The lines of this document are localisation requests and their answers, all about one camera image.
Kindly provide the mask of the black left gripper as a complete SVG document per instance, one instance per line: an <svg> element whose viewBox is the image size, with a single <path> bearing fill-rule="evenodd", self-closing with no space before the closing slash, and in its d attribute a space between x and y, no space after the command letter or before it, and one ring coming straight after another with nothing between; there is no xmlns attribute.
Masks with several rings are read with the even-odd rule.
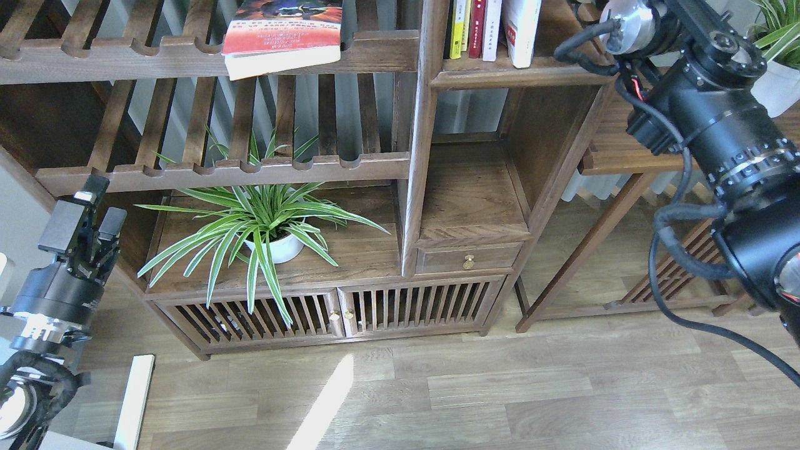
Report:
<svg viewBox="0 0 800 450"><path fill-rule="evenodd" d="M74 193L77 202L56 203L38 242L54 260L31 270L11 306L13 316L40 314L73 328L88 328L118 259L118 237L128 216L125 209L109 207L100 227L94 227L95 207L109 183L107 177L89 174Z"/></svg>

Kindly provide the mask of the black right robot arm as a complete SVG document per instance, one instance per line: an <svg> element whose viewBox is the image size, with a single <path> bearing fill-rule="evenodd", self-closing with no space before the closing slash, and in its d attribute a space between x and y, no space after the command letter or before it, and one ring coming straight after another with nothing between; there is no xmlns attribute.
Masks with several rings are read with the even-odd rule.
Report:
<svg viewBox="0 0 800 450"><path fill-rule="evenodd" d="M555 59L599 75L632 110L627 131L655 156L697 162L715 203L675 200L654 216L658 245L688 273L737 278L798 339L798 148L751 94L760 49L703 1L598 1L600 20Z"/></svg>

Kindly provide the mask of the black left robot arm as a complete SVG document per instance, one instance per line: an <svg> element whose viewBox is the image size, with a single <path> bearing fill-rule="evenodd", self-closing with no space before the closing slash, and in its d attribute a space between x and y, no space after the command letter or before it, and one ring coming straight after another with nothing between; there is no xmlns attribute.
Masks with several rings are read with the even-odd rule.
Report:
<svg viewBox="0 0 800 450"><path fill-rule="evenodd" d="M128 214L110 207L95 223L108 186L106 177L92 174L81 190L58 200L38 242L51 262L31 269L12 305L2 307L4 316L24 321L2 364L2 439L12 449L39 448L54 417L91 380L58 353L91 338L91 320L118 260Z"/></svg>

